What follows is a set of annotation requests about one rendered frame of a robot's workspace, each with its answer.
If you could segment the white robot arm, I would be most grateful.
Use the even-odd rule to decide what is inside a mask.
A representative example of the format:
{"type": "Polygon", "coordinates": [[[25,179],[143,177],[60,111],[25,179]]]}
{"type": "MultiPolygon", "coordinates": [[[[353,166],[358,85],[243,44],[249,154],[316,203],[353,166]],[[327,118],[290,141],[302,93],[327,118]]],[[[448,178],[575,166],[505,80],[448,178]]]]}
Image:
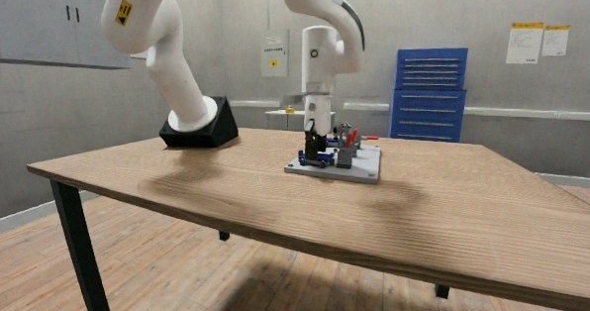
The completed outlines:
{"type": "MultiPolygon", "coordinates": [[[[302,92],[306,94],[283,95],[283,105],[303,105],[306,95],[335,93],[336,74],[363,69],[363,28],[345,0],[284,1],[294,13],[330,23],[342,37],[337,42],[337,31],[326,26],[303,31],[302,92]]],[[[149,49],[147,71],[172,110],[168,122],[175,131],[193,132],[212,122],[218,108],[213,99],[202,96],[184,58],[183,20],[175,0],[107,0],[101,27],[119,52],[149,49]]]]}

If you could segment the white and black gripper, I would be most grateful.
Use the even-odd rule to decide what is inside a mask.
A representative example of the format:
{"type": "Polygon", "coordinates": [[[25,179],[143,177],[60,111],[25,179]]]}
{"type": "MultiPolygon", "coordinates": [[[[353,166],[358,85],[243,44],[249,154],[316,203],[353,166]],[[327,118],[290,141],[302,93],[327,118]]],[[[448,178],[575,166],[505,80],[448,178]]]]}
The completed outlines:
{"type": "Polygon", "coordinates": [[[333,95],[306,95],[304,97],[306,97],[305,159],[317,160],[318,152],[325,153],[327,150],[327,133],[331,130],[330,97],[333,95]]]}

